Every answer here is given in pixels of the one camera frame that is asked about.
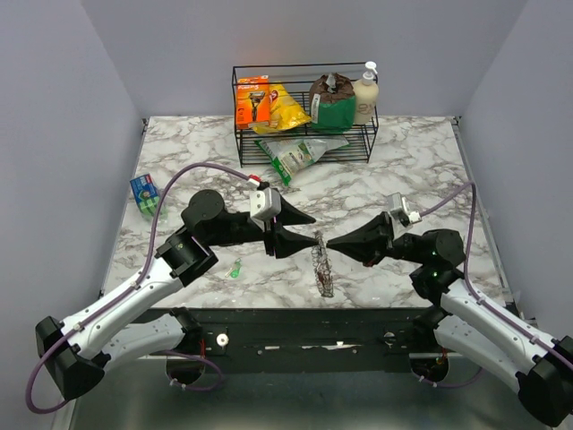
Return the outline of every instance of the marble countertop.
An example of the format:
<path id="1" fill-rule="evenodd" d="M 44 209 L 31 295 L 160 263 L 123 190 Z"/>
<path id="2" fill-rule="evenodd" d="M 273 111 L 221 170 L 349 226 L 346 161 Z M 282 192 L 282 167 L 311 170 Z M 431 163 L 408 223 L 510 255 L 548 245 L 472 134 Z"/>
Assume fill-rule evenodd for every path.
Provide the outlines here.
<path id="1" fill-rule="evenodd" d="M 371 161 L 317 164 L 299 172 L 289 187 L 280 183 L 270 166 L 239 168 L 233 119 L 227 116 L 153 117 L 139 159 L 137 175 L 150 173 L 159 188 L 180 168 L 210 161 L 255 174 L 276 186 L 296 208 L 317 222 L 289 229 L 307 236 L 320 230 L 325 240 L 362 226 L 384 210 L 385 196 L 402 193 L 414 210 L 433 206 L 467 180 L 451 124 L 442 117 L 381 117 Z M 166 198 L 167 219 L 158 227 L 161 244 L 182 225 L 180 212 L 201 189 L 219 191 L 230 211 L 248 211 L 251 187 L 211 169 L 183 176 Z M 121 284 L 144 261 L 150 222 L 139 213 L 131 190 L 104 292 Z M 460 196 L 424 218 L 412 232 L 453 228 L 467 234 L 469 195 Z M 478 288 L 502 301 L 483 227 L 478 220 L 470 258 L 470 275 Z M 413 290 L 409 262 L 385 260 L 367 269 L 359 262 L 329 250 L 334 297 L 321 297 L 315 283 L 311 250 L 275 260 L 264 246 L 245 244 L 214 247 L 219 263 L 205 276 L 164 300 L 157 307 L 398 307 L 428 306 Z M 242 269 L 236 279 L 225 274 L 237 258 Z"/>

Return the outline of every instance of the gray wall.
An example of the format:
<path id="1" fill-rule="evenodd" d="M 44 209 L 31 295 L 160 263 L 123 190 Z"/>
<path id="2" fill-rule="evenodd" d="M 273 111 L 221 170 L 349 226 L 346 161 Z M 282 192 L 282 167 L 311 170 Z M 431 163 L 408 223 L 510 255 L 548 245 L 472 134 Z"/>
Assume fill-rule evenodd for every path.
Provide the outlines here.
<path id="1" fill-rule="evenodd" d="M 0 58 L 0 427 L 41 430 L 34 326 L 98 296 L 141 120 L 76 0 L 0 2 Z M 56 404 L 47 374 L 34 398 Z"/>
<path id="2" fill-rule="evenodd" d="M 462 118 L 509 284 L 527 314 L 573 333 L 573 3 L 531 0 Z"/>
<path id="3" fill-rule="evenodd" d="M 379 64 L 385 115 L 459 115 L 526 0 L 82 0 L 146 115 L 232 114 L 233 65 Z"/>

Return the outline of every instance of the black wire shelf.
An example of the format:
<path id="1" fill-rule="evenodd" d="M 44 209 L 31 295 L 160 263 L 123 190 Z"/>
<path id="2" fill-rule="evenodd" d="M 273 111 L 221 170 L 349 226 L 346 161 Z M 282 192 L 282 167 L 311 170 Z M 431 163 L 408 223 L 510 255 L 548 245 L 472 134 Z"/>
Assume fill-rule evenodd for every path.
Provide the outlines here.
<path id="1" fill-rule="evenodd" d="M 314 81 L 321 75 L 330 72 L 344 74 L 351 81 L 355 81 L 362 77 L 364 63 L 236 65 L 233 67 L 233 101 L 236 103 L 238 79 L 267 74 L 269 83 L 282 83 L 293 99 L 310 115 L 308 91 Z M 329 133 L 325 133 L 323 130 L 314 130 L 309 123 L 284 132 L 257 134 L 251 129 L 239 130 L 235 125 L 235 141 L 241 166 L 270 163 L 267 154 L 257 145 L 256 141 L 258 140 L 295 137 L 329 138 L 337 135 L 343 135 L 348 140 L 348 145 L 326 152 L 319 159 L 319 163 L 367 163 L 372 155 L 378 127 L 378 111 L 375 108 L 370 122 L 366 125 L 353 125 L 346 131 L 329 129 Z"/>

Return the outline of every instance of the lotion bottle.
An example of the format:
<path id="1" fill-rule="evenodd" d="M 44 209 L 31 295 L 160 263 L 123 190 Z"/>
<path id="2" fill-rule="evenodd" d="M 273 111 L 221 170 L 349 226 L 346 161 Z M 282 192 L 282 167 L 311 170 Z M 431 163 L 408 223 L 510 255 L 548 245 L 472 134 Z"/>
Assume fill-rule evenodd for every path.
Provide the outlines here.
<path id="1" fill-rule="evenodd" d="M 374 77 L 378 73 L 376 72 L 376 63 L 369 61 L 365 66 L 366 72 L 362 75 L 362 79 L 354 82 L 356 125 L 364 125 L 370 121 L 374 115 L 376 99 L 378 98 L 378 84 L 374 81 Z"/>

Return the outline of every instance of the yellow bag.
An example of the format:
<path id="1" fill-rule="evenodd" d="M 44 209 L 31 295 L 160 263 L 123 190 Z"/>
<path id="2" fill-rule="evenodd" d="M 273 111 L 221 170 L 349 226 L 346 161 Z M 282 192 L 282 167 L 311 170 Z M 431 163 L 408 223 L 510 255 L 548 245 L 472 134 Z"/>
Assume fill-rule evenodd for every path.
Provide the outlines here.
<path id="1" fill-rule="evenodd" d="M 252 129 L 257 134 L 275 133 L 308 123 L 311 118 L 280 83 L 269 85 L 270 125 L 257 125 Z"/>

